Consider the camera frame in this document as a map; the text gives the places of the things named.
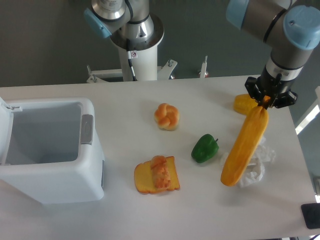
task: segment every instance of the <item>bin lid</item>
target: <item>bin lid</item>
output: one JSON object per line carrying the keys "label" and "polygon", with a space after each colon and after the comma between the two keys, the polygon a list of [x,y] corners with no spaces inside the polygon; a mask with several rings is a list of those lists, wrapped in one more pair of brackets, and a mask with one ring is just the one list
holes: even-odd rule
{"label": "bin lid", "polygon": [[21,107],[11,107],[0,97],[0,165],[5,164],[7,158],[14,122],[13,112],[21,111]]}

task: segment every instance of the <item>white bin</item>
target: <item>white bin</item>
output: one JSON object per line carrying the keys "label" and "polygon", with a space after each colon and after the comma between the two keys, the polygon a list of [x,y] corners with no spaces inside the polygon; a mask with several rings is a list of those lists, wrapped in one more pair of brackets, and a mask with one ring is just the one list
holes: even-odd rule
{"label": "white bin", "polygon": [[89,99],[0,98],[0,125],[0,179],[43,204],[104,196],[105,157]]}

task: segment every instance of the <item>gray wall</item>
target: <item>gray wall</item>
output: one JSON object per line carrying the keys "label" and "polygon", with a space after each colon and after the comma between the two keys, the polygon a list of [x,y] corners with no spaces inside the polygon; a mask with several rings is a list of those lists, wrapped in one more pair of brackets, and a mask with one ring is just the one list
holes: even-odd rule
{"label": "gray wall", "polygon": [[[178,61],[177,78],[196,78],[205,55],[211,77],[260,74],[270,47],[226,21],[228,0],[151,0],[165,35],[158,63]],[[305,1],[320,9],[320,1]],[[95,36],[83,18],[90,0],[2,0],[0,2],[0,87],[85,83],[92,70],[118,69],[117,50]],[[296,122],[316,99],[320,47],[294,84],[290,107]],[[299,136],[311,175],[320,176],[320,117]]]}

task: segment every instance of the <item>toy green bell pepper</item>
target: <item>toy green bell pepper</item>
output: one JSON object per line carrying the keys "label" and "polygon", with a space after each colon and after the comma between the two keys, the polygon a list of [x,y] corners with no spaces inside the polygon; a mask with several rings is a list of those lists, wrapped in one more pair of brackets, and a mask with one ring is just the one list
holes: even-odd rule
{"label": "toy green bell pepper", "polygon": [[211,159],[218,151],[217,140],[210,134],[203,135],[194,146],[191,156],[197,163],[204,163]]}

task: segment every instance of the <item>blue joint cap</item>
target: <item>blue joint cap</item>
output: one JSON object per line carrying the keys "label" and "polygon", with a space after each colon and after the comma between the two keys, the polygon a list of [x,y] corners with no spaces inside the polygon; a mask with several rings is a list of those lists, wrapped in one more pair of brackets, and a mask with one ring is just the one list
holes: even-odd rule
{"label": "blue joint cap", "polygon": [[320,42],[320,11],[299,5],[288,11],[283,21],[287,39],[302,50],[312,50]]}
{"label": "blue joint cap", "polygon": [[242,27],[248,4],[249,0],[230,0],[226,9],[226,19],[238,29]]}
{"label": "blue joint cap", "polygon": [[85,21],[89,24],[90,28],[100,37],[103,39],[108,38],[111,36],[111,32],[106,28],[97,16],[90,11],[88,8],[83,13]]}

